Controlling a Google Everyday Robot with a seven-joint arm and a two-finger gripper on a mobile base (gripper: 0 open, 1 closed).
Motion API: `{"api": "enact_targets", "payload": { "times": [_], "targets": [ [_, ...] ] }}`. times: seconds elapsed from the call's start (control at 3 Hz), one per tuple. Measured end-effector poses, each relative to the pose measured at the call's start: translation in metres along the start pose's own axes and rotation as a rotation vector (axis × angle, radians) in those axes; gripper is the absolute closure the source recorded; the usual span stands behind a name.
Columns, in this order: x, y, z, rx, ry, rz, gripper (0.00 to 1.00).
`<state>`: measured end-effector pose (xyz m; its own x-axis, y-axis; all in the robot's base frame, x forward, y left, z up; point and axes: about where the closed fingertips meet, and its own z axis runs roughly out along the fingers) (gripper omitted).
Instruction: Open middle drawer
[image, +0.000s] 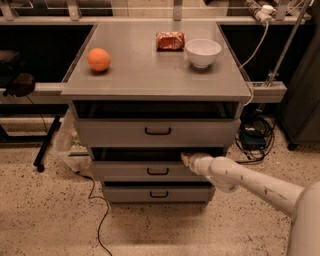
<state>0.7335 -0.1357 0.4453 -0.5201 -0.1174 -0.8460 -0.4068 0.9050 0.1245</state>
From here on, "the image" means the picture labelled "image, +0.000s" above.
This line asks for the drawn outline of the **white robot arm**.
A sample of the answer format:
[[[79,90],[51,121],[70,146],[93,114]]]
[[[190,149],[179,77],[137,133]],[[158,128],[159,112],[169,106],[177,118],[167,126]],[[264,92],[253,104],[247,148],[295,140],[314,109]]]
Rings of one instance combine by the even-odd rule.
[[[287,256],[320,256],[319,181],[301,187],[206,153],[182,153],[181,159],[221,191],[231,193],[241,186],[289,216]]]

